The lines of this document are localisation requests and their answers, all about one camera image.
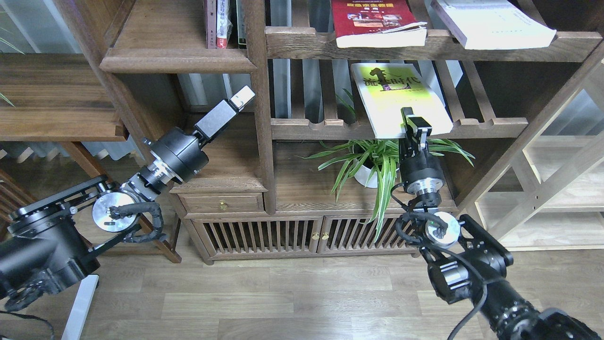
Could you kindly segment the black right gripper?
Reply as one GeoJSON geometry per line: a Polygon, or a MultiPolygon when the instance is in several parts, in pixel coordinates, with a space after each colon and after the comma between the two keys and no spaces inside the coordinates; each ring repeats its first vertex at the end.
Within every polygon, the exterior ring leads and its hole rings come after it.
{"type": "Polygon", "coordinates": [[[399,139],[403,187],[412,195],[439,192],[444,186],[444,172],[429,152],[427,137],[431,135],[432,126],[424,118],[414,118],[412,107],[401,108],[401,115],[401,126],[406,129],[405,137],[399,139]]]}

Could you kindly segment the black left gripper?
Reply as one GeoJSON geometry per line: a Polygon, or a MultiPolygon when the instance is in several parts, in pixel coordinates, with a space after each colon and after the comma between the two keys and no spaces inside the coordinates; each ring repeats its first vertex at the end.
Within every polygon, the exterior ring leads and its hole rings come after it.
{"type": "Polygon", "coordinates": [[[170,181],[183,184],[194,178],[209,162],[202,148],[222,133],[237,112],[254,98],[251,87],[243,86],[229,101],[221,101],[203,116],[191,134],[174,127],[155,142],[147,141],[155,161],[142,168],[142,187],[158,195],[170,181]]]}

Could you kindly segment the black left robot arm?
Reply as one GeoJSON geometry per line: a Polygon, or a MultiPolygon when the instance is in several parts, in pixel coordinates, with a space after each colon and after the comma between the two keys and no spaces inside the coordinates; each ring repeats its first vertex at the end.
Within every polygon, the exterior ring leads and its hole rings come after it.
{"type": "Polygon", "coordinates": [[[11,214],[11,238],[0,250],[1,297],[7,312],[20,311],[41,295],[56,295],[99,268],[97,257],[120,242],[164,241],[157,197],[168,183],[188,182],[208,162],[203,147],[212,142],[255,97],[244,86],[222,100],[194,125],[191,134],[175,127],[156,141],[146,140],[155,157],[128,181],[117,184],[97,176],[11,214]],[[73,215],[92,206],[92,218],[115,237],[89,247],[73,215]]]}

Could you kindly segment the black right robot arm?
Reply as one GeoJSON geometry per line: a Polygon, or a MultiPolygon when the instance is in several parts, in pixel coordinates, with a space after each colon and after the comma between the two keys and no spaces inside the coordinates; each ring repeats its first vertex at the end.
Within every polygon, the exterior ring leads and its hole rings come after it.
{"type": "Polygon", "coordinates": [[[469,215],[438,210],[444,172],[427,142],[432,127],[403,107],[399,138],[401,187],[414,195],[396,220],[397,234],[420,250],[436,295],[448,304],[470,299],[474,308],[449,334],[477,312],[500,340],[598,340],[600,336],[558,308],[539,311],[506,280],[512,254],[469,215]]]}

